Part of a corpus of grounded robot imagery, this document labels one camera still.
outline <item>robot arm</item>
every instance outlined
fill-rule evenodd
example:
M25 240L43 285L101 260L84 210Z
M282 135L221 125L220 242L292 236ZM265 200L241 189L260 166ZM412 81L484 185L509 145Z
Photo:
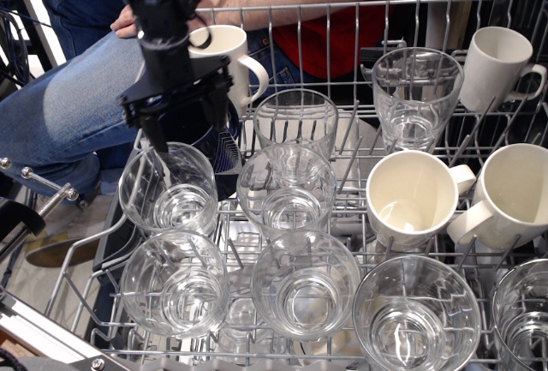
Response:
M188 21L200 0L126 0L136 15L144 75L120 96L126 122L143 129L158 151L167 151L161 116L201 102L208 122L226 124L232 80L228 57L191 59Z

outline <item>white ceramic mug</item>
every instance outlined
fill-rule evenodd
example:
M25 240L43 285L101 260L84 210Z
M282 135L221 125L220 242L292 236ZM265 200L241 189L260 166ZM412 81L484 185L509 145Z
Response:
M474 234L487 247L505 250L533 240L548 229L548 150L532 144L498 149L484 163L472 207L447 233L455 244Z
M470 111L483 113L487 108L496 111L506 101L538 97L546 84L546 68L529 63L532 55L533 46L517 31L504 27L479 29L464 63L462 104ZM539 87L531 93L515 91L518 80L531 73L540 75Z
M400 151L380 160L366 184L367 217L385 246L394 251L419 247L453 216L460 194L476 177L467 165L449 168L421 151Z
M229 74L233 85L229 90L238 116L246 112L246 107L265 92L268 85L268 73L257 60L247 54L247 34L235 26L209 26L199 28L190 33L190 42L194 45L204 44L211 33L211 43L204 49L190 46L188 52L191 58L229 56ZM249 70L259 79L259 88L249 95Z

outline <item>mug handle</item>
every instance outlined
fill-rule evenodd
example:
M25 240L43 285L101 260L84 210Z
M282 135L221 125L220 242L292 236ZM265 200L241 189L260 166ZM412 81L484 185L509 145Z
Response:
M459 195L466 193L476 182L475 174L465 164L449 168L449 173L455 180Z
M266 91L266 86L268 85L268 73L261 63L259 63L257 60L250 56L241 56L240 58L238 58L238 63L253 71L253 73L257 75L257 78L259 79L259 89L251 97L246 97L241 100L241 106L243 107L245 105L251 104L255 99L260 97Z
M536 99L540 93L542 93L546 84L546 67L539 64L528 64L520 72L520 77L531 73L540 74L540 85L537 91L534 93L519 93L517 91L512 91L504 101L511 101L513 99Z
M447 234L455 245L469 244L473 239L473 231L478 225L492 216L491 209L483 200L463 212L447 227Z

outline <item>mug rim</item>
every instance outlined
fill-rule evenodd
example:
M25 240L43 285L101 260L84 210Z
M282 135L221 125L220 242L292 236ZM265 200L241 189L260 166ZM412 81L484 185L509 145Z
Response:
M495 203L495 201L492 199L491 195L489 194L489 191L487 190L487 187L485 185L485 169L488 168L488 166L491 163L491 161L493 160L493 158L496 158L499 153L503 153L504 151L507 151L507 150L511 149L511 147L524 147L524 148L526 147L527 149L531 148L534 151L544 153L545 156L548 158L548 149L546 149L544 147L541 147L541 146L537 146L536 144L528 144L526 142L521 142L521 143L517 143L517 144L509 144L507 146L504 146L504 147L501 147L501 148L497 149L485 161L485 163L481 167L481 172L480 172L480 175L478 177L478 182L477 183L481 186L481 188L483 189L484 195L485 195L485 198L482 199L482 200L487 201L489 206L492 207L498 214L500 214L501 217L506 218L508 221L511 221L512 223L523 225L527 228L536 228L536 227L541 227L542 225L547 225L548 224L548 219L544 222L531 223L531 222L528 222L528 221L523 221L523 220L518 219L516 217L512 217L511 215L509 215L508 213L503 211Z
M237 27L237 26L231 26L230 24L212 24L210 26L197 28L197 29L195 29L194 31L192 31L191 33L188 34L188 40L190 41L193 33L201 33L201 32L207 31L207 30L212 30L212 31L230 30L233 33L239 33L241 35L241 41L239 41L237 45L234 45L234 46L230 47L227 50L215 51L215 52L202 50L198 47L193 46L192 43L190 43L189 52L191 54L194 54L194 55L197 55L197 56L202 56L202 57L220 56L220 55L224 55L228 52L232 52L234 50L237 50L242 45L247 43L247 33L245 32L245 30L243 30L242 28Z
M500 33L503 32L519 39L523 43L522 45L527 47L527 58L520 58L516 60L503 60L501 58L495 58L491 54L485 52L483 50L483 47L480 47L480 45L478 44L478 37L482 35L482 33L485 31L494 31L494 32L500 32ZM527 37L524 36L523 34L518 33L516 30L512 30L511 28L507 28L507 27L499 27L499 26L482 27L479 30L477 30L472 36L471 44L475 44L475 48L477 49L478 52L481 53L482 56L484 56L485 58L488 58L489 60L495 63L500 63L500 64L528 63L529 60L531 59L531 56L533 55L533 45L531 44L531 41L529 41Z
M381 164L385 163L386 161L389 161L389 160L392 160L394 157L396 156L402 156L402 155L415 155L415 156L420 156L420 157L423 157L423 158L427 158L429 159L429 161L433 161L434 163L438 164L438 165L441 165L442 168L445 168L445 170L447 171L447 174L449 175L450 177L450 180L451 182L453 183L453 189L454 189L454 193L455 193L455 196L454 196L454 200L453 200L453 206L452 206L452 212L448 212L448 215L446 218L444 218L441 222L439 222L438 224L434 225L433 227L430 227L428 229L425 229L425 230L419 230L419 231L405 231L405 230L402 230L402 229L399 229L399 228L396 228L394 225L392 224L389 224L385 221L383 221L383 219L380 217L379 213L377 212L377 210L370 206L371 204L371 176L375 173L375 171L378 170L378 168L380 168ZM391 153L389 155L387 155L386 157L384 157L383 159L381 159L380 161L378 161L374 166L373 168L371 169L371 171L369 172L369 176L367 177L367 183L366 183L366 203L367 203L367 211L369 212L371 210L371 212L373 213L373 215L375 216L375 218L382 222L383 225L385 225L387 228L389 228L390 230L394 231L394 232L397 232L399 234L402 234L404 236L424 236L424 235L429 235L429 234L435 234L437 233L439 230L441 230L446 224L447 222L451 219L451 217L453 216L453 214L455 213L455 210L456 210L456 206L458 204L458 201L459 201L459 190L458 190L458 185L455 181L455 179L450 175L450 168L441 160L439 159L438 157L430 154L430 153L425 153L423 151L418 151L418 150L404 150L404 151L398 151L398 152L395 152L395 153Z

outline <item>clear glass tumbler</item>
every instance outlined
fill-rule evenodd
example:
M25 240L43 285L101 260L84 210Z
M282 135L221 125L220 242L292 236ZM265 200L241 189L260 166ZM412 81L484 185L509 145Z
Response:
M118 186L120 206L149 235L180 227L209 236L218 206L211 164L187 144L169 142L168 148L150 147L129 161Z
M296 144L275 144L255 153L236 184L243 212L270 239L288 230L327 231L336 189L330 163Z
M337 136L338 109L322 93L289 89L272 94L253 114L262 148L284 142L307 145L327 159Z
M379 58L372 69L373 101L386 151L433 151L463 78L461 65L437 50L399 48Z
M359 283L358 264L342 242L318 231L295 231L259 255L251 296L275 333L316 341L347 323Z
M495 289L491 315L503 368L509 371L545 369L548 260L530 260L509 271Z
M480 309L466 281L421 255L373 268L356 292L353 319L373 369L457 371L480 341Z
M215 331L229 306L223 256L209 238L169 229L143 242L120 280L128 315L154 334L196 338Z

